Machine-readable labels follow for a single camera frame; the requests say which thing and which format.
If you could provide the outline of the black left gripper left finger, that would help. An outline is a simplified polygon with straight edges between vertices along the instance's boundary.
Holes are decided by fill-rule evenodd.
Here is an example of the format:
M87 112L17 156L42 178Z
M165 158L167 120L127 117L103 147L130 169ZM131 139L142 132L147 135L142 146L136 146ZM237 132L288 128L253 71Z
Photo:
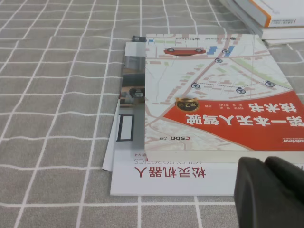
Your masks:
M259 159L238 161L234 200L240 228L286 226L286 187Z

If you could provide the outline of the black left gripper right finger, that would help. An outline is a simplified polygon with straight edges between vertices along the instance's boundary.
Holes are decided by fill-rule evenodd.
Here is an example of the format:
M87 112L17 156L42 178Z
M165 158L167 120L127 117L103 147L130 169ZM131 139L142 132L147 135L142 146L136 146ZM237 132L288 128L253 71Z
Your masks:
M279 225L285 228L304 226L304 171L299 167L279 158L268 157L265 165L279 180L278 188L284 199L279 210Z

